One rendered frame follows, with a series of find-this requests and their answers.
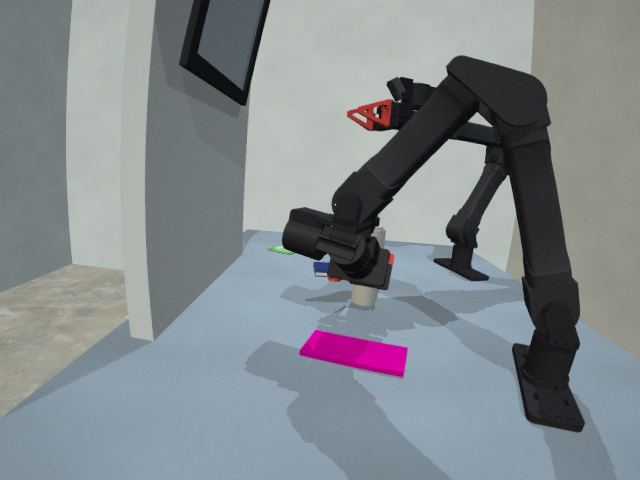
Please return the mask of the green seed packet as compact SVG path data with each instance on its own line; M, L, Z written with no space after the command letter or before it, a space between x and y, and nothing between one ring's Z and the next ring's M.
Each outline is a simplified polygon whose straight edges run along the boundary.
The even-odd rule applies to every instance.
M283 253L283 254L288 254L288 255L294 254L294 252L291 252L291 251L288 251L288 250L284 249L282 245L271 247L271 248L268 248L267 250L275 251L275 252L279 252L279 253Z

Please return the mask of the magenta flat rectangular slab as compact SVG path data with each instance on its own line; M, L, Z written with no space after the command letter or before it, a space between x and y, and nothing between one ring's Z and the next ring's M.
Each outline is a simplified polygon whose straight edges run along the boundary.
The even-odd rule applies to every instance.
M315 330L299 355L403 377L407 347Z

